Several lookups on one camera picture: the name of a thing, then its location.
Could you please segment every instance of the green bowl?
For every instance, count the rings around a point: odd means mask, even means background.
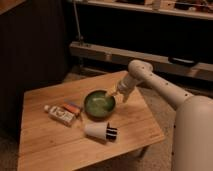
[[[84,100],[85,113],[94,119],[108,117],[115,108],[115,98],[105,97],[105,90],[96,90],[89,93]]]

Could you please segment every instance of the cabinet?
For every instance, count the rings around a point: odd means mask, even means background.
[[[32,0],[0,15],[0,126],[19,137],[23,93],[68,70],[60,0]]]

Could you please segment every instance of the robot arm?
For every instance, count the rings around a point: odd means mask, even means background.
[[[172,171],[213,170],[213,100],[195,96],[152,72],[149,63],[133,60],[116,92],[124,101],[140,82],[146,82],[176,110]]]
[[[175,110],[187,98],[193,96],[193,94],[154,74],[152,65],[147,62],[133,60],[130,62],[128,70],[129,73],[117,84],[117,92],[123,94],[125,100],[134,87],[142,81],[157,91]]]

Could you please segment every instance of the paper cup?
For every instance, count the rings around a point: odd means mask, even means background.
[[[85,134],[88,136],[96,137],[102,140],[107,140],[106,131],[108,125],[109,125],[108,122],[86,124],[84,131]]]
[[[102,140],[116,140],[117,128],[111,128],[108,122],[91,123],[85,125],[85,134]]]

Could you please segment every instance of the table top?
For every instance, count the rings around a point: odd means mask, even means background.
[[[122,103],[122,95],[117,95],[115,110],[104,120],[118,128],[114,142],[86,137],[84,125],[95,121],[84,112],[71,127],[52,120],[44,112],[45,105],[61,106],[66,100],[82,106],[90,92],[109,90],[126,73],[120,71],[26,92],[18,170],[76,170],[163,140],[164,134],[137,88],[126,103]]]

